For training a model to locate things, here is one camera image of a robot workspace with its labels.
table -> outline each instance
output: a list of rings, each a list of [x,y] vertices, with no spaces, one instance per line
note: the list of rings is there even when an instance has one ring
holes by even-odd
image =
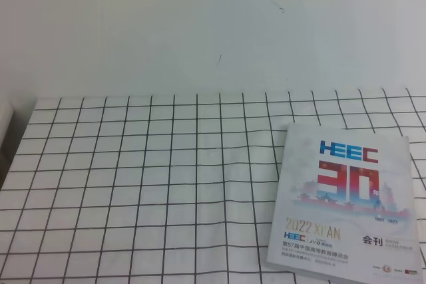
[[[0,192],[0,282],[327,283],[264,263],[289,122],[410,137],[426,249],[426,95],[41,98]]]

